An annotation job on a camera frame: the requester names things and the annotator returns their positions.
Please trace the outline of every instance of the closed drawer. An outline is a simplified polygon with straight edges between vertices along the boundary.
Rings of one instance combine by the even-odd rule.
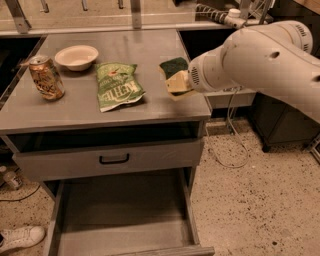
[[[44,255],[203,255],[182,169],[61,182]]]
[[[199,164],[202,139],[139,143],[107,147],[16,153],[14,160],[31,180],[194,167]]]

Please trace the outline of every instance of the white shoe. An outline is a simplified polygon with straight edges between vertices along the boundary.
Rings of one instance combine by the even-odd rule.
[[[15,248],[26,248],[38,244],[45,236],[45,230],[40,226],[28,226],[18,229],[4,229],[0,231],[3,243],[0,253]]]

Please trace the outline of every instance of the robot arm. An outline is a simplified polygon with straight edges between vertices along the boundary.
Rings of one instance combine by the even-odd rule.
[[[191,61],[189,83],[210,92],[244,86],[279,99],[320,123],[320,60],[296,21],[243,28]]]

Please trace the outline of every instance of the white bottle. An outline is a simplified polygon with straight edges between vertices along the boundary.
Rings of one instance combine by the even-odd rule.
[[[7,167],[0,166],[0,172],[3,175],[3,179],[12,189],[19,189],[22,186],[22,180],[17,176],[14,171],[7,171]]]

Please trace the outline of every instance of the bowl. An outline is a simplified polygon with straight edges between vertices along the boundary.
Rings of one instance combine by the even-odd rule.
[[[88,69],[98,57],[96,48],[88,45],[75,45],[59,51],[55,60],[59,65],[66,66],[72,71]]]

